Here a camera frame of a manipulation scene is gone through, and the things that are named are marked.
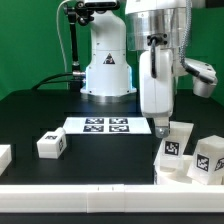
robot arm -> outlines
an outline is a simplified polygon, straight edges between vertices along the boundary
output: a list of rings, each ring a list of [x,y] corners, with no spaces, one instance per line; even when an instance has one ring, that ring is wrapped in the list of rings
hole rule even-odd
[[[210,65],[185,60],[190,10],[190,0],[127,0],[128,47],[143,52],[139,61],[141,110],[143,116],[154,119],[159,138],[169,135],[178,72],[186,70],[194,76],[194,93],[199,96],[209,97],[217,84]]]

white block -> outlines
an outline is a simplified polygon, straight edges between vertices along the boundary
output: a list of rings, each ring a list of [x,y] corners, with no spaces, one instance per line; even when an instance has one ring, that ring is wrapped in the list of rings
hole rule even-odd
[[[214,135],[199,140],[187,175],[202,184],[220,184],[224,176],[224,138]]]
[[[170,135],[160,144],[154,165],[179,169],[183,166],[182,155],[186,148],[193,124],[170,122]]]
[[[192,179],[187,176],[193,156],[183,155],[183,166],[179,169],[155,167],[154,184],[157,185],[182,185],[192,184]]]
[[[93,186],[88,192],[87,212],[124,212],[124,185]]]
[[[223,212],[223,186],[125,186],[125,212]]]
[[[47,132],[38,142],[37,148],[40,158],[57,159],[67,147],[65,131],[58,128],[54,132]]]
[[[4,172],[11,161],[11,146],[0,145],[0,175]]]
[[[0,212],[84,212],[85,185],[4,185],[0,186]]]

white border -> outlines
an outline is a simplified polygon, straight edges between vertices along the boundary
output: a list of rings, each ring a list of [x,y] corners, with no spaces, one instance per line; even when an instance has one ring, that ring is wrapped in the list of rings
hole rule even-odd
[[[2,185],[0,212],[224,212],[224,186]]]

black cable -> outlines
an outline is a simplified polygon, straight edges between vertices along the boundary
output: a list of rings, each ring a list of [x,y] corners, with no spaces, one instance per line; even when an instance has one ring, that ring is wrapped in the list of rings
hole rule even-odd
[[[42,82],[42,83],[39,83],[38,85],[35,86],[35,89],[34,87],[32,88],[32,90],[37,90],[40,86],[42,85],[46,85],[46,84],[55,84],[55,83],[63,83],[63,82],[66,82],[66,83],[71,83],[71,82],[78,82],[76,80],[62,80],[62,81],[51,81],[51,82]]]
[[[157,77],[157,72],[156,72],[156,39],[152,40],[151,58],[152,58],[152,77],[154,79],[156,79],[156,77]]]
[[[57,74],[57,75],[52,75],[52,76],[50,76],[50,77],[48,77],[46,79],[43,79],[38,84],[36,84],[35,86],[33,86],[31,89],[32,90],[37,90],[43,83],[46,83],[49,80],[56,79],[56,78],[60,78],[60,77],[72,76],[72,75],[73,74],[71,72],[63,73],[63,74]]]

white box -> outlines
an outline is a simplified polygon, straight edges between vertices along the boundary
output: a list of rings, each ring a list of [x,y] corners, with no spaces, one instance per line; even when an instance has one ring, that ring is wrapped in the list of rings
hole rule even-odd
[[[186,148],[193,124],[170,122],[170,135],[160,144],[154,165],[179,169],[183,166],[182,155]]]
[[[187,175],[202,184],[220,184],[224,176],[224,138],[213,135],[199,140]]]
[[[47,132],[38,142],[37,148],[40,158],[57,159],[67,147],[65,131],[58,128],[54,132]]]
[[[4,172],[11,161],[11,146],[0,145],[0,175]]]

